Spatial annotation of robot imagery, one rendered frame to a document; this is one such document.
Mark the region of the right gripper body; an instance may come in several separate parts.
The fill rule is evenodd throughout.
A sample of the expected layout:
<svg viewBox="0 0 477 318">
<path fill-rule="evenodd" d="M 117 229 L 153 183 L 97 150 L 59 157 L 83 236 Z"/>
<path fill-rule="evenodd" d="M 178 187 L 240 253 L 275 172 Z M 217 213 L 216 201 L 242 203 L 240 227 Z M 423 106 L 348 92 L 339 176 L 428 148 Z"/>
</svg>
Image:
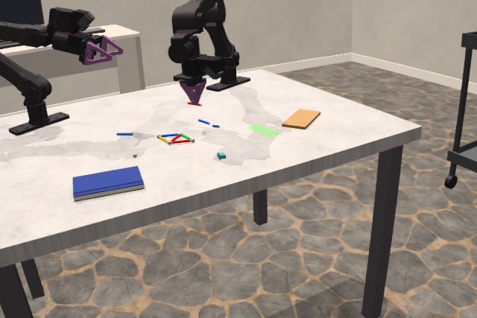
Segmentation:
<svg viewBox="0 0 477 318">
<path fill-rule="evenodd" d="M 93 36 L 90 36 L 90 37 L 87 37 L 86 39 L 82 39 L 81 40 L 81 43 L 80 43 L 80 49 L 79 48 L 74 48 L 74 47 L 70 47 L 70 46 L 67 46 L 67 43 L 68 43 L 68 40 L 67 40 L 67 43 L 66 43 L 66 47 L 67 47 L 67 51 L 71 54 L 76 54 L 76 55 L 80 55 L 79 56 L 79 61 L 83 61 L 83 65 L 84 65 L 84 60 L 85 60 L 85 53 L 86 53 L 86 49 L 84 48 L 84 46 L 86 46 L 86 44 L 88 42 L 92 42 L 94 44 L 98 44 L 100 43 L 100 47 L 101 48 L 101 43 L 102 43 L 102 38 L 103 38 L 104 35 L 93 35 Z M 94 59 L 94 55 L 96 55 L 97 51 L 93 50 L 92 52 L 92 59 Z"/>
</svg>

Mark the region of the blue flat rectangular block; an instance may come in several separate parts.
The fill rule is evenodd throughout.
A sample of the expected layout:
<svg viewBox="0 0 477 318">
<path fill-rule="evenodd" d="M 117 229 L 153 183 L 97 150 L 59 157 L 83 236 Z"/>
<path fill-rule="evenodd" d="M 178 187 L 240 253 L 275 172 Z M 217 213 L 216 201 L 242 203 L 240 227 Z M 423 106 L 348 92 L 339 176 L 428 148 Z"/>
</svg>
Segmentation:
<svg viewBox="0 0 477 318">
<path fill-rule="evenodd" d="M 75 202 L 145 189 L 138 166 L 72 178 Z"/>
</svg>

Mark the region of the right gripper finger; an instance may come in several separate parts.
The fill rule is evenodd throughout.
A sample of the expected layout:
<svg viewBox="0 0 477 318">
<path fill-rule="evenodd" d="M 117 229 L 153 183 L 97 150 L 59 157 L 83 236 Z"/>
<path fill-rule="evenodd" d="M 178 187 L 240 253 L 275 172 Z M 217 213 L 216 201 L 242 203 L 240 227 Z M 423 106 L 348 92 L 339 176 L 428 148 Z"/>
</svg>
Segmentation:
<svg viewBox="0 0 477 318">
<path fill-rule="evenodd" d="M 92 59 L 93 50 L 103 54 L 107 58 L 93 60 Z M 88 42 L 86 44 L 86 53 L 85 53 L 84 65 L 87 66 L 87 65 L 91 65 L 91 64 L 95 64 L 95 63 L 102 63 L 102 62 L 111 61 L 111 60 L 112 60 L 112 55 L 108 54 L 106 51 L 99 48 L 97 45 L 93 44 L 92 42 Z"/>
<path fill-rule="evenodd" d="M 102 43 L 101 43 L 101 49 L 104 51 L 107 51 L 107 43 L 111 44 L 113 47 L 118 49 L 119 51 L 114 51 L 114 52 L 107 52 L 109 54 L 113 55 L 118 55 L 118 54 L 123 54 L 123 49 L 120 48 L 118 45 L 116 45 L 108 36 L 104 35 L 102 38 Z M 101 54 L 100 57 L 106 57 L 103 54 Z"/>
</svg>

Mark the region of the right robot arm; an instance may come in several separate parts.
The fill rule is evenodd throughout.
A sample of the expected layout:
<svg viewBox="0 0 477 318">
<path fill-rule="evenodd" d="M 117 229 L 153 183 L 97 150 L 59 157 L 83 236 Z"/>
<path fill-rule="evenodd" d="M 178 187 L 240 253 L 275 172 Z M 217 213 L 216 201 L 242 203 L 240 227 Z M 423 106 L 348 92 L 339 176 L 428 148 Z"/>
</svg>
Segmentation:
<svg viewBox="0 0 477 318">
<path fill-rule="evenodd" d="M 55 7 L 50 9 L 47 26 L 0 22 L 0 40 L 18 42 L 34 48 L 52 45 L 55 50 L 68 52 L 67 40 L 67 46 L 80 48 L 80 41 L 92 36 L 82 31 L 85 31 L 94 19 L 89 11 Z M 0 75 L 25 97 L 23 104 L 27 107 L 29 117 L 27 123 L 9 128 L 9 133 L 19 136 L 70 118 L 69 114 L 63 112 L 48 115 L 44 100 L 51 94 L 50 82 L 40 74 L 35 75 L 22 68 L 1 52 Z"/>
</svg>

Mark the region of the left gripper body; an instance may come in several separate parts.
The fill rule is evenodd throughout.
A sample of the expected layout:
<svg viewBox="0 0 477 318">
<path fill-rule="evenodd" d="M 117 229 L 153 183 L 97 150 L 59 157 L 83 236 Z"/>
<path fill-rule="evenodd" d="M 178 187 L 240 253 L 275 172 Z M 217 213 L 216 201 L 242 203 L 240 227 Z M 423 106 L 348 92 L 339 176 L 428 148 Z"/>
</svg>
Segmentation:
<svg viewBox="0 0 477 318">
<path fill-rule="evenodd" d="M 200 54 L 196 56 L 191 56 L 189 59 L 196 58 L 199 56 Z M 185 76 L 184 63 L 181 63 L 181 66 L 182 66 L 182 73 L 173 76 L 174 81 L 178 82 L 180 80 L 180 83 L 187 83 L 187 86 L 196 86 L 199 83 L 206 81 L 206 78 L 203 78 L 203 76 L 205 76 L 206 73 L 200 74 L 197 77 L 188 77 L 188 76 Z"/>
</svg>

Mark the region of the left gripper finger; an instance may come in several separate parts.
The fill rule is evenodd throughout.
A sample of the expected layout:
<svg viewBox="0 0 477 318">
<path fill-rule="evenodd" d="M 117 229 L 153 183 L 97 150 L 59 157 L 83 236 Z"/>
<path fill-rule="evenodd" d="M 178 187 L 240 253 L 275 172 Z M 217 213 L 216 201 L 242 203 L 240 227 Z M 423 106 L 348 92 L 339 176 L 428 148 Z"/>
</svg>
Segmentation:
<svg viewBox="0 0 477 318">
<path fill-rule="evenodd" d="M 204 90 L 205 85 L 206 85 L 206 81 L 204 81 L 204 82 L 201 83 L 200 93 L 199 93 L 199 97 L 198 97 L 198 103 L 199 103 L 199 100 L 200 100 L 200 97 L 201 97 L 201 95 L 202 95 L 202 92 L 203 92 L 203 90 Z M 192 97 L 193 97 L 193 99 L 194 99 L 194 89 L 192 89 L 191 87 L 188 87 L 188 88 L 189 88 L 189 91 L 190 91 L 190 93 L 191 93 L 191 95 L 192 95 Z"/>
<path fill-rule="evenodd" d="M 198 103 L 198 97 L 199 97 L 199 93 L 200 93 L 201 83 L 199 83 L 196 86 L 187 86 L 186 83 L 180 83 L 180 86 L 182 87 L 183 91 L 188 95 L 189 100 L 192 102 L 192 105 L 196 106 L 197 103 Z M 191 88 L 194 89 L 194 91 L 195 91 L 195 98 L 194 99 L 193 99 L 188 87 L 191 87 Z"/>
</svg>

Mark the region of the orange flat rectangular block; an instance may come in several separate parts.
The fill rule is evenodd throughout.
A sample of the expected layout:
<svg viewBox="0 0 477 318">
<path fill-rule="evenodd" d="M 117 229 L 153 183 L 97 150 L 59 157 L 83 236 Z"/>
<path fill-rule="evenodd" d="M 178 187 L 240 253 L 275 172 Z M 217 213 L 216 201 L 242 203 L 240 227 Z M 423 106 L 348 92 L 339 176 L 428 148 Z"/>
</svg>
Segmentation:
<svg viewBox="0 0 477 318">
<path fill-rule="evenodd" d="M 319 115 L 320 111 L 298 109 L 298 111 L 282 123 L 282 127 L 305 130 Z"/>
</svg>

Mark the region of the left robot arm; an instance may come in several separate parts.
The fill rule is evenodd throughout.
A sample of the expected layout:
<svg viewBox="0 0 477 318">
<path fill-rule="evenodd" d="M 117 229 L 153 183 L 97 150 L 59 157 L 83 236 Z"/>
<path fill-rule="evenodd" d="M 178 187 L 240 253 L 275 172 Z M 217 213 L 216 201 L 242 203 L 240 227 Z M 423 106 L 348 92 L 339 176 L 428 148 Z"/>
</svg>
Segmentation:
<svg viewBox="0 0 477 318">
<path fill-rule="evenodd" d="M 215 92 L 250 81 L 249 77 L 236 77 L 236 67 L 233 66 L 239 65 L 239 53 L 227 38 L 223 25 L 225 19 L 224 0 L 190 0 L 177 7 L 171 19 L 174 35 L 168 49 L 169 58 L 175 63 L 184 62 L 185 76 L 197 77 L 206 73 L 213 80 L 220 78 L 219 83 L 206 86 L 207 90 Z M 215 57 L 200 54 L 198 36 L 192 36 L 202 33 L 203 27 L 210 35 Z M 189 59 L 199 54 L 199 57 Z"/>
</svg>

